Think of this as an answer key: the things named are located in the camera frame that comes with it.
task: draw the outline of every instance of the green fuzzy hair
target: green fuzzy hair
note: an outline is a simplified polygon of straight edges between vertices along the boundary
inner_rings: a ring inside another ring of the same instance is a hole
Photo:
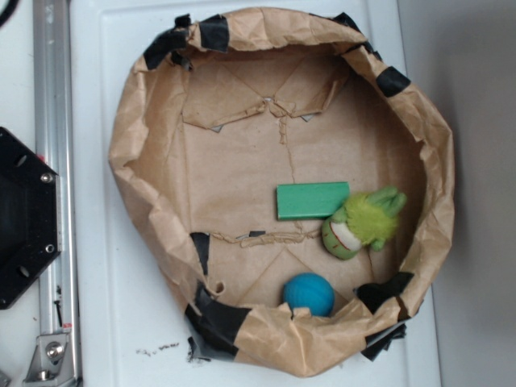
[[[367,193],[352,195],[345,203],[347,226],[363,245],[376,239],[388,240],[396,233],[398,218],[389,217],[379,206],[367,201]]]

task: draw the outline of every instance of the brown paper bag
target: brown paper bag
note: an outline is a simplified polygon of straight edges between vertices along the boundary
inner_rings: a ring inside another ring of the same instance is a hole
[[[127,79],[110,165],[204,356],[302,377],[374,358],[452,243],[451,131],[345,14],[178,18]],[[409,201],[396,238],[340,261],[322,221],[276,220],[278,184],[320,181],[397,186]],[[331,317],[281,304],[303,272],[334,287]]]

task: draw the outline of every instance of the black hexagonal plate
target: black hexagonal plate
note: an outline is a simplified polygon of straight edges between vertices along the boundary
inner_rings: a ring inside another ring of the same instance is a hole
[[[0,310],[59,254],[57,174],[0,127]]]

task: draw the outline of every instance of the metal bracket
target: metal bracket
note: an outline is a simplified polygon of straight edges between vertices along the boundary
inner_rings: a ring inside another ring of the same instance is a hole
[[[59,254],[56,182],[50,167],[0,127],[0,310]]]
[[[39,336],[23,387],[57,387],[76,383],[69,334]]]
[[[0,387],[7,387],[10,383],[9,377],[0,371]]]

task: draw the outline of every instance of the toy face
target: toy face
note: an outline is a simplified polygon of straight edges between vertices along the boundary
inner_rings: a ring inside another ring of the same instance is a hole
[[[362,248],[362,243],[349,231],[343,233],[341,224],[326,219],[322,225],[322,242],[326,249],[340,260],[350,260]]]

